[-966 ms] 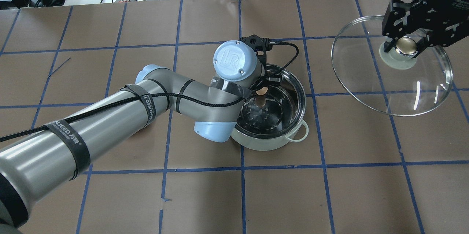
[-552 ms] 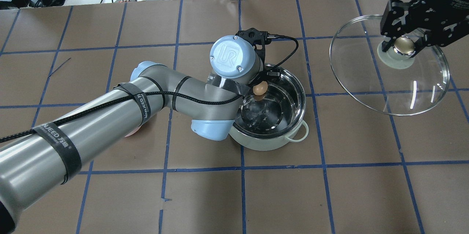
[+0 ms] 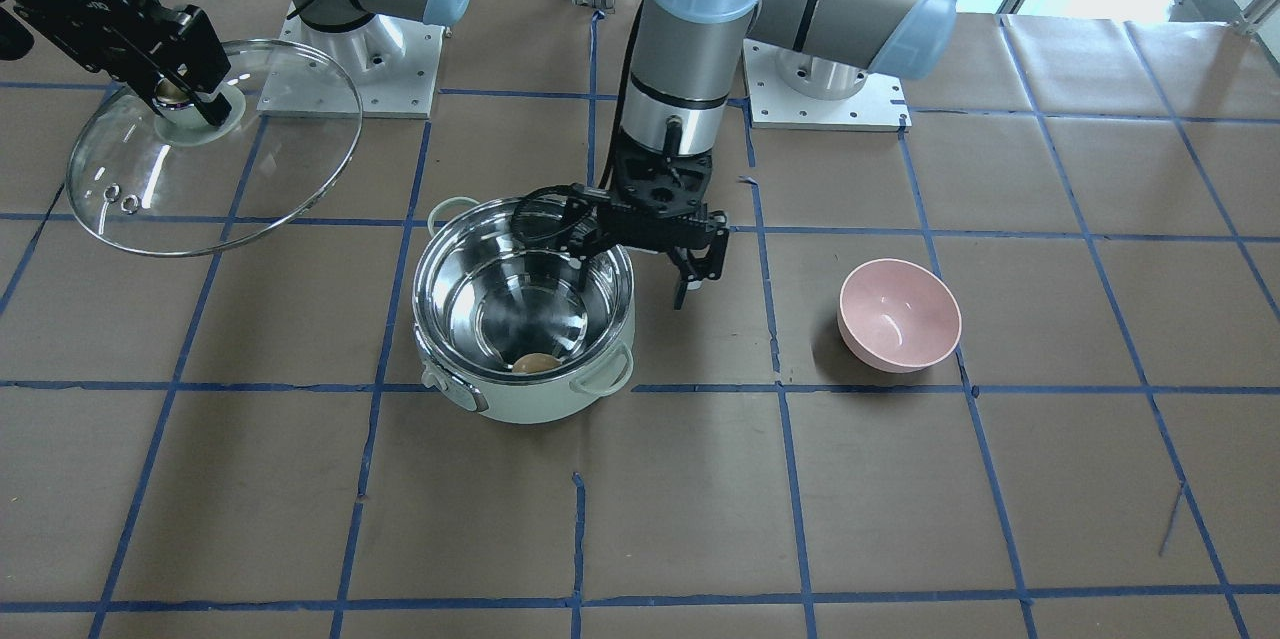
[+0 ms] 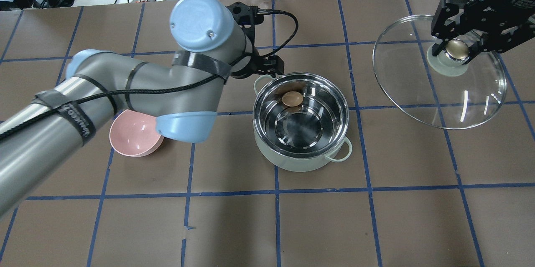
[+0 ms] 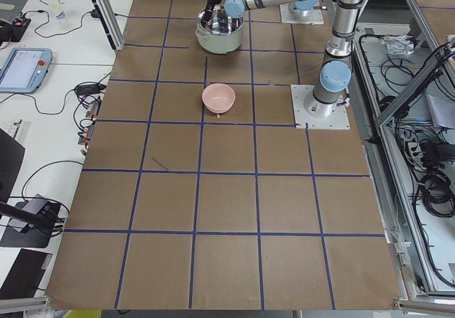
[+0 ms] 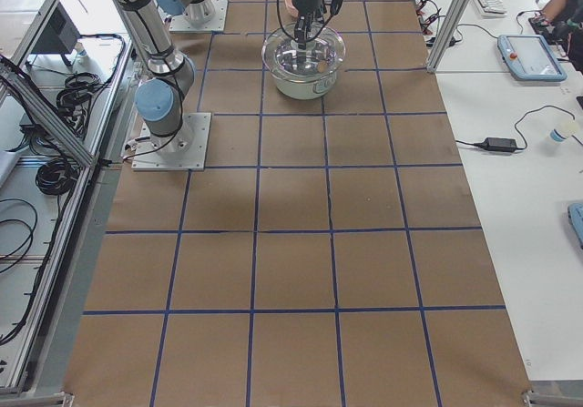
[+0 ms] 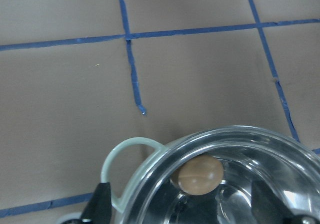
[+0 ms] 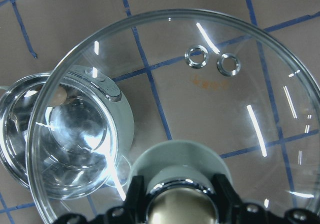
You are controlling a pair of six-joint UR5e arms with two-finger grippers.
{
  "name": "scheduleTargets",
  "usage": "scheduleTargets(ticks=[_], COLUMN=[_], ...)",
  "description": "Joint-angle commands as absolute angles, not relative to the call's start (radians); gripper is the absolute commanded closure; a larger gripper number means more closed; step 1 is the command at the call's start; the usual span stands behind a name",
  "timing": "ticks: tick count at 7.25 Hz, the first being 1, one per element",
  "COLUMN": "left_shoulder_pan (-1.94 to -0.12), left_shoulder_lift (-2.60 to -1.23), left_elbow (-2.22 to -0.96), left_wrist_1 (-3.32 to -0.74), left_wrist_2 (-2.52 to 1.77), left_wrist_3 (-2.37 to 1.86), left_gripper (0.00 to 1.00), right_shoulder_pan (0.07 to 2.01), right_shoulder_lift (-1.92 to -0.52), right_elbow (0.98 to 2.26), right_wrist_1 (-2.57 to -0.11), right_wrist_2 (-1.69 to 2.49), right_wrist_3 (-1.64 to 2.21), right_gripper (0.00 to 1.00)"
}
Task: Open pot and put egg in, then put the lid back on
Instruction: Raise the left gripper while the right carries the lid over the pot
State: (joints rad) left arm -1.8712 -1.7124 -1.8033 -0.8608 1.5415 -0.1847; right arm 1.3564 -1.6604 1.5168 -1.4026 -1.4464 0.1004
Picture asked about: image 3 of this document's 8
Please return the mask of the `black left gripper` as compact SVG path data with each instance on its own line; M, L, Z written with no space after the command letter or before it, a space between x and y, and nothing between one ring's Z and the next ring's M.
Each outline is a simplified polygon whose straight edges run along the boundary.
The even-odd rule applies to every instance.
M562 251L577 263L572 287L585 292L596 257L616 246L672 254L673 309L681 310L690 291L721 279L730 243L727 215L705 204L713 152L667 158L616 140L611 166L604 200L566 201Z

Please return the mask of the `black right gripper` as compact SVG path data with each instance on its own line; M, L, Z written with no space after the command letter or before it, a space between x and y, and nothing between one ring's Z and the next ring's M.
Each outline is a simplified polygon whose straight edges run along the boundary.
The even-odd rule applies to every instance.
M155 79L151 100L195 100L221 128L236 111L218 91L230 61L201 6L169 9L157 0L13 0L14 9L84 70L120 83Z

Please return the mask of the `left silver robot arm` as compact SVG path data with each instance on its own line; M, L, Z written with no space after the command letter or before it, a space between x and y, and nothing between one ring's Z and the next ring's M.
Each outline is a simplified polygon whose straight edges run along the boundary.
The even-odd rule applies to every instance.
M662 254L684 297L723 271L730 219L705 196L744 42L919 79L943 54L956 15L957 0L643 0L602 183L527 193L520 214L548 204L561 216L522 238L584 264L617 247Z

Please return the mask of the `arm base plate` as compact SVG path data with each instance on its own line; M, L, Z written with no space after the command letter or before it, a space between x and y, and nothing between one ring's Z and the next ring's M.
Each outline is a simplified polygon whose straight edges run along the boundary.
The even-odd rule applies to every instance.
M330 61L307 59L301 68L273 70L259 110L278 117L320 117L355 111L366 118L426 120L433 114L436 74L449 29L420 20L374 15L346 33L325 33L287 19L279 38L305 45Z
M765 129L897 132L913 125L901 79L742 44L751 123Z

